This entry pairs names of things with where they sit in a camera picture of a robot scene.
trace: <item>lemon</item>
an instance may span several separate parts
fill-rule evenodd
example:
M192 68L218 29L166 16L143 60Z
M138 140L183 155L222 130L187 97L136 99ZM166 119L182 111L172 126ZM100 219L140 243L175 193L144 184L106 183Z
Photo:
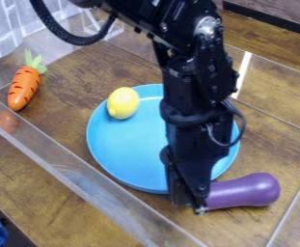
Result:
M124 120L132 116L139 106L139 95L130 87L119 88L107 99L107 111L111 117Z

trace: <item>wooden table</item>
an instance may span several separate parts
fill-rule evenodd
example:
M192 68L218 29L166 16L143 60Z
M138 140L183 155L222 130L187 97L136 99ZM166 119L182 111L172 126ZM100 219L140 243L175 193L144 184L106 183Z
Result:
M227 43L300 69L299 35L236 14L223 13L223 17ZM9 70L12 62L13 55L0 66ZM282 184L280 199L268 207L231 208L199 217L190 208L172 207L164 196L127 188L208 246L266 245L300 188L300 85L282 77L272 87L270 79L278 78L280 66L266 68L259 58L255 64L254 83L243 86L236 102L248 121L240 154L219 180L270 172ZM160 81L154 63L100 42L49 64L36 97L19 114L102 171L85 142L89 116L114 89ZM0 90L1 102L7 90ZM279 99L283 105L263 104ZM1 136L0 209L39 246L142 246ZM280 239L282 245L290 238L296 239L292 246L300 246L298 236L291 235Z

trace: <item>blue plate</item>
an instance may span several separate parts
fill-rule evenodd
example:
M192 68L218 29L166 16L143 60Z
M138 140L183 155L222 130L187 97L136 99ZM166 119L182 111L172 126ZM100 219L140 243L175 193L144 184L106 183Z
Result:
M130 187L156 194L167 194L166 167L159 153L167 145L166 123L160 117L159 103L163 85L134 88L140 97L136 113L127 120L115 120L107 113L107 101L93 111L87 129L87 141L93 158L103 169ZM232 138L239 134L234 126ZM230 155L212 169L218 178L230 168L239 152L236 144Z

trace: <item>orange carrot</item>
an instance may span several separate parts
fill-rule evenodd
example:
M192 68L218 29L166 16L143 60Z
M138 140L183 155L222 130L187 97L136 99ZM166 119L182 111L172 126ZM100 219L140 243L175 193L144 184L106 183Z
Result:
M25 50L25 66L15 74L8 94L8 106L15 111L25 106L40 86L41 73L47 71L40 63L41 56L32 61L31 52Z

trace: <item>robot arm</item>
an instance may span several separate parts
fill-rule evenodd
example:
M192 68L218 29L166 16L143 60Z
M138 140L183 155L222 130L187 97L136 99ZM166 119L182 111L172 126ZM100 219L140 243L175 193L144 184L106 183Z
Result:
M228 155L244 132L244 117L227 99L235 92L238 73L223 47L222 19L211 0L69 0L80 7L99 7L111 17L91 38L77 38L56 27L43 0L29 0L52 32L67 42L87 45L100 40L118 16L135 31L147 33L163 72L162 117L168 146L162 151L167 166L170 200L207 211L211 169ZM231 141L234 115L243 119Z

